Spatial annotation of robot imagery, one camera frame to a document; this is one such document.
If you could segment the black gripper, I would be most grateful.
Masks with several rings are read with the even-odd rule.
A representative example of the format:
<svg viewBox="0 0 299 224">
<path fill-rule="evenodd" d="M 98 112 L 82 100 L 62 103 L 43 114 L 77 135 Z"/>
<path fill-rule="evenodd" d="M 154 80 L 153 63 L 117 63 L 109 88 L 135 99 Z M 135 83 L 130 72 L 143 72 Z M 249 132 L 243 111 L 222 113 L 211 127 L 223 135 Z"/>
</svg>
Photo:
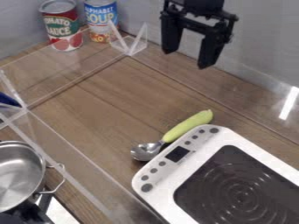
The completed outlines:
<svg viewBox="0 0 299 224">
<path fill-rule="evenodd" d="M 162 12 L 162 48 L 166 54 L 178 51 L 183 37 L 183 18 L 195 17 L 229 21 L 234 25 L 239 21 L 235 14 L 225 11 L 226 0 L 165 0 Z M 226 22 L 218 22 L 206 32 L 201 42 L 198 60 L 199 69 L 217 64 L 225 45 L 231 41 L 233 29 Z"/>
</svg>

